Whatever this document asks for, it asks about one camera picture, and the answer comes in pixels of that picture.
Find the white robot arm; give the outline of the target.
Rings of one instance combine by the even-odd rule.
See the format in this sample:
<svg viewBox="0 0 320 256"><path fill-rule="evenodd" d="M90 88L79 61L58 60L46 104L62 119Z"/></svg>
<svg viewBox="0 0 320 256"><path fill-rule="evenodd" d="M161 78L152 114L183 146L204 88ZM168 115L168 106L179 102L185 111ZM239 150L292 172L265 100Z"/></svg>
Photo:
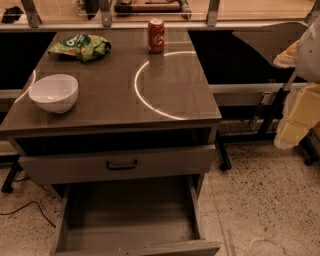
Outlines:
<svg viewBox="0 0 320 256"><path fill-rule="evenodd" d="M299 40L277 55L273 64L294 67L295 75L307 82L304 88L288 95L274 139L277 148L290 149L320 122L320 17Z"/></svg>

